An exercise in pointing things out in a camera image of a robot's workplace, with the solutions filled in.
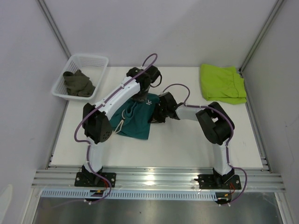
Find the gray cloth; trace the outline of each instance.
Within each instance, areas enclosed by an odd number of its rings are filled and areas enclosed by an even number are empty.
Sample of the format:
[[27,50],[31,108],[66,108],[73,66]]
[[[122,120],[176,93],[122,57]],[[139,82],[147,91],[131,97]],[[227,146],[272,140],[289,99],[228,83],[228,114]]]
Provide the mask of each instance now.
[[90,97],[93,94],[95,87],[89,80],[89,77],[84,75],[81,70],[77,70],[75,74],[66,71],[63,74],[64,85],[66,91],[71,96]]

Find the folded towel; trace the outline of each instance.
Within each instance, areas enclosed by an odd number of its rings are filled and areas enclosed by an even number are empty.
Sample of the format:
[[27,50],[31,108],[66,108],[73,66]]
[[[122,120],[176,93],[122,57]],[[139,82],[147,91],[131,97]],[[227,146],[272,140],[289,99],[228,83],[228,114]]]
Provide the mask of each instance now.
[[200,67],[200,86],[204,99],[228,104],[246,103],[244,79],[235,67],[219,68],[209,64]]
[[64,85],[66,91],[71,96],[90,97],[93,94],[95,87],[89,80],[89,77],[84,75],[81,70],[77,70],[75,74],[66,71],[63,74]]
[[142,103],[132,99],[127,100],[110,119],[112,128],[115,130],[124,117],[121,131],[118,134],[147,140],[150,134],[149,120],[159,101],[159,97],[151,93],[147,95],[146,100]]

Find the white wall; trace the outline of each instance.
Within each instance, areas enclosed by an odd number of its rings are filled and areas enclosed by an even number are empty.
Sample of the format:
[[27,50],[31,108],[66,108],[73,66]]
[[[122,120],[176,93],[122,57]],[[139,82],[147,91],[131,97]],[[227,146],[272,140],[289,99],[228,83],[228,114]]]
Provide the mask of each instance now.
[[244,76],[266,153],[299,212],[299,1],[288,0]]
[[72,54],[132,66],[240,67],[276,0],[46,0]]
[[0,191],[14,188],[5,224],[20,221],[36,169],[45,165],[65,102],[50,89],[66,63],[34,0],[0,6]]

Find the table surface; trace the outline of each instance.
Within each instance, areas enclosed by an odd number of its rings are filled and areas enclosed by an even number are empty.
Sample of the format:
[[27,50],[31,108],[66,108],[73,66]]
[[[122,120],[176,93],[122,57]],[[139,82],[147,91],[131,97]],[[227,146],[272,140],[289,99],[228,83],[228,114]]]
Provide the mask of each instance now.
[[[117,87],[131,67],[110,67],[102,79],[94,100],[97,102]],[[165,87],[173,83],[187,85],[191,95],[187,101],[192,105],[207,105],[200,92],[199,68],[159,67],[163,76],[162,84],[150,88],[149,92],[159,95]],[[93,79],[92,71],[82,69]],[[172,86],[171,92],[176,101],[182,102],[187,90],[182,86]],[[87,144],[74,140],[74,131],[82,119],[86,102],[70,101],[55,147],[51,165],[83,165],[86,160]],[[262,162],[251,128],[245,104],[230,105],[221,103],[235,124],[234,136],[229,144],[231,163],[237,167],[260,169]],[[84,130],[78,132],[79,139],[85,139]],[[113,135],[104,151],[105,166],[130,167],[197,167],[214,166],[212,144],[205,138],[196,121],[166,119],[163,124],[151,124],[149,139],[138,140]]]

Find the plastic basket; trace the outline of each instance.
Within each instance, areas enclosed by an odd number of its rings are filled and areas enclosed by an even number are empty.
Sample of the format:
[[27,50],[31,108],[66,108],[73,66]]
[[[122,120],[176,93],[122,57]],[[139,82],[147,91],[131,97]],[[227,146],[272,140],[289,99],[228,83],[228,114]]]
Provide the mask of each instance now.
[[[62,97],[66,100],[90,100],[92,99],[100,85],[100,82],[105,73],[106,67],[108,65],[108,58],[97,55],[88,55],[88,54],[74,54],[70,57],[66,63],[63,71],[61,72],[58,80],[55,82],[52,88],[52,94],[57,97]],[[77,97],[70,96],[66,91],[64,85],[63,73],[65,71],[70,71],[75,73],[80,69],[86,76],[90,77],[91,82],[95,86],[93,94],[90,97]]]

